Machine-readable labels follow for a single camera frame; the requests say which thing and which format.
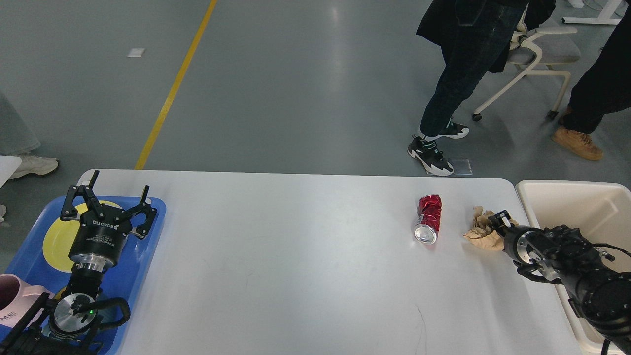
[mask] gray floor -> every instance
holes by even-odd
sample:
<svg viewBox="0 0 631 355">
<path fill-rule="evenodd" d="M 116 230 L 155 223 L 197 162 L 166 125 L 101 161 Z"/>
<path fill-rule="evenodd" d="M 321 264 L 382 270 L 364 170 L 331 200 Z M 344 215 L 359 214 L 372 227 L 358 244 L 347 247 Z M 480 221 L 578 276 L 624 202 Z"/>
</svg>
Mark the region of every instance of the gray floor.
<svg viewBox="0 0 631 355">
<path fill-rule="evenodd" d="M 3 2 L 0 87 L 42 141 L 35 153 L 61 165 L 0 189 L 9 210 L 0 270 L 84 171 L 134 167 L 209 3 Z M 146 169 L 426 176 L 406 147 L 444 66 L 414 35 L 429 3 L 219 0 Z M 597 15 L 559 0 L 553 19 Z M 576 27 L 583 57 L 567 66 L 572 84 L 613 30 Z M 133 47 L 145 55 L 127 58 Z M 474 178 L 631 188 L 630 111 L 593 134 L 602 161 L 576 157 L 550 140 L 557 124 L 545 120 L 558 78 L 522 80 L 472 122 L 515 72 L 483 79 L 455 115 L 471 133 L 441 139 L 445 155 L 468 158 Z"/>
</svg>

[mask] jeans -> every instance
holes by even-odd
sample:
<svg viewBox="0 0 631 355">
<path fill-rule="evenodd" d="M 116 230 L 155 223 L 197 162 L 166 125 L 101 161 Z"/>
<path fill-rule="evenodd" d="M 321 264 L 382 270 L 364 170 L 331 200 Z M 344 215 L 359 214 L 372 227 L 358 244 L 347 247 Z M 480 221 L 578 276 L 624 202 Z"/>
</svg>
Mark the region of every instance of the jeans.
<svg viewBox="0 0 631 355">
<path fill-rule="evenodd" d="M 611 33 L 598 60 L 572 89 L 567 129 L 592 133 L 605 114 L 631 107 L 631 13 Z"/>
<path fill-rule="evenodd" d="M 33 131 L 0 91 L 0 155 L 28 153 L 39 146 Z"/>
<path fill-rule="evenodd" d="M 419 135 L 435 139 L 510 42 L 521 8 L 487 1 L 471 26 L 458 26 L 454 48 L 425 108 Z"/>
</svg>

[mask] red can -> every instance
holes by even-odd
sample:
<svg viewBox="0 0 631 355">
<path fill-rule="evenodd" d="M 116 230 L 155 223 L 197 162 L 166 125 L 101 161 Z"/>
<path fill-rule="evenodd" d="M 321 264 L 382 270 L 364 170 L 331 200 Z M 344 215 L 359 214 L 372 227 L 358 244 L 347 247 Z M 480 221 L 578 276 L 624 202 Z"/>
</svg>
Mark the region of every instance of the red can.
<svg viewBox="0 0 631 355">
<path fill-rule="evenodd" d="M 427 195 L 418 201 L 418 220 L 414 225 L 414 238 L 421 243 L 434 244 L 440 229 L 442 202 L 439 195 Z"/>
</svg>

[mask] robotic arm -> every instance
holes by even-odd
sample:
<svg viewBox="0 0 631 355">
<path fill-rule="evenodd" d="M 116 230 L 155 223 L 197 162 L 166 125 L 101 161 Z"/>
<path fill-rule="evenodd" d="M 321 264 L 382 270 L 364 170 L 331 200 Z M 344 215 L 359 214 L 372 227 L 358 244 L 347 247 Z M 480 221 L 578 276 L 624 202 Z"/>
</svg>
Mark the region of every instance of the robotic arm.
<svg viewBox="0 0 631 355">
<path fill-rule="evenodd" d="M 120 327 L 129 320 L 131 312 L 124 298 L 98 299 L 101 282 L 105 272 L 118 264 L 127 237 L 132 234 L 144 239 L 149 234 L 157 210 L 146 199 L 149 186 L 144 187 L 140 202 L 129 210 L 101 204 L 92 191 L 97 176 L 98 170 L 88 185 L 70 186 L 62 206 L 62 221 L 80 223 L 68 253 L 74 265 L 67 286 L 59 300 L 48 299 L 48 294 L 37 299 L 0 343 L 0 355 L 96 355 L 98 349 L 91 347 L 96 334 Z M 77 197 L 83 198 L 88 207 L 79 217 L 73 205 Z M 133 227 L 131 219 L 138 214 L 144 214 L 146 219 Z M 116 307 L 121 310 L 121 319 L 102 323 L 99 311 Z M 39 310 L 43 312 L 27 329 Z M 46 318 L 49 336 L 42 334 Z"/>
<path fill-rule="evenodd" d="M 565 286 L 576 316 L 631 354 L 631 272 L 605 266 L 602 258 L 613 261 L 613 255 L 590 243 L 578 228 L 515 226 L 505 210 L 489 221 L 504 237 L 504 251 L 520 275 Z"/>
</svg>

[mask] white plastic container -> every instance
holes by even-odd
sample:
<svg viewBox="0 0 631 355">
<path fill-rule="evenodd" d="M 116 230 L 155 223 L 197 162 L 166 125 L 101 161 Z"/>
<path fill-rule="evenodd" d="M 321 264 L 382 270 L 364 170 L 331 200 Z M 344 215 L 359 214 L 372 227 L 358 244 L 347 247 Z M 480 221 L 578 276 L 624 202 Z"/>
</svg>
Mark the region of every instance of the white plastic container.
<svg viewBox="0 0 631 355">
<path fill-rule="evenodd" d="M 522 181 L 516 188 L 531 226 L 578 227 L 592 243 L 609 243 L 631 251 L 631 192 L 626 187 L 611 183 Z M 617 250 L 606 250 L 616 257 L 613 263 L 604 261 L 607 267 L 618 272 L 631 271 L 631 258 Z M 582 350 L 600 354 L 603 336 L 585 319 L 576 317 L 563 286 L 557 286 L 557 291 Z M 612 344 L 609 354 L 623 353 Z"/>
</svg>

